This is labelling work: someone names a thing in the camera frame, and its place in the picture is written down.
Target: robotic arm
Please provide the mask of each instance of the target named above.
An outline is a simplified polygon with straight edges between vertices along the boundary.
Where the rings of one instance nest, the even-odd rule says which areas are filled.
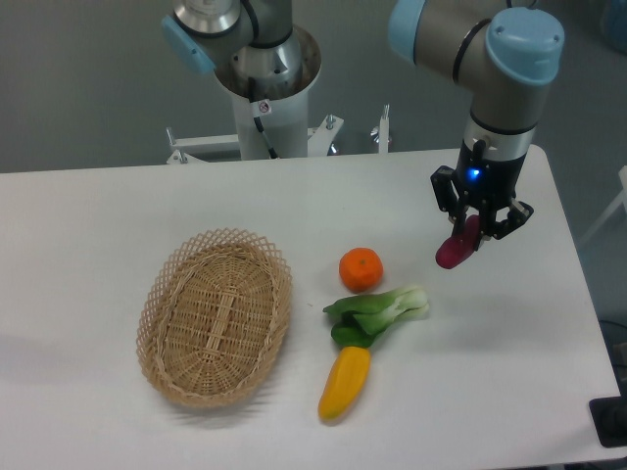
[[[561,24],[526,8],[489,18],[453,0],[401,0],[390,19],[389,40],[412,64],[426,65],[473,93],[457,166],[441,166],[431,182],[440,210],[454,224],[453,237],[464,229],[468,234],[466,213],[474,208],[472,249],[504,238],[533,214],[516,200],[515,186],[557,74]],[[508,209],[506,219],[497,221],[502,209]]]
[[[238,87],[252,101],[291,96],[301,82],[291,0],[173,0],[162,30],[178,57],[197,73],[230,62]]]

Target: green leafy vegetable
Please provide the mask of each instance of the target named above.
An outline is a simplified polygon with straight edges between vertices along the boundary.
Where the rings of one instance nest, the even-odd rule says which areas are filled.
[[[424,290],[409,285],[383,294],[340,299],[323,309],[337,322],[331,337],[340,346],[369,348],[395,321],[416,318],[429,309]]]

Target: orange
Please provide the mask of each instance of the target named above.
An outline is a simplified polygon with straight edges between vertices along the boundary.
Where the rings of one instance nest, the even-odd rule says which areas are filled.
[[[352,292],[375,287],[383,277],[383,263],[370,248],[353,248],[340,259],[340,279]]]

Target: toy vegetable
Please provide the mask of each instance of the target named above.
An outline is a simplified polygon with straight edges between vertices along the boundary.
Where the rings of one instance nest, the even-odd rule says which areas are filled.
[[[370,366],[368,348],[379,335],[396,321],[416,318],[428,309],[426,293],[415,285],[340,299],[323,309],[335,321],[331,337],[343,349],[318,405],[322,421],[340,418],[359,396]]]

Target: blue led light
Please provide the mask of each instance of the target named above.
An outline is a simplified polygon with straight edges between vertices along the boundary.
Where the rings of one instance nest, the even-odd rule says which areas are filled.
[[[467,172],[468,181],[476,181],[481,176],[481,170],[477,168],[469,168]]]

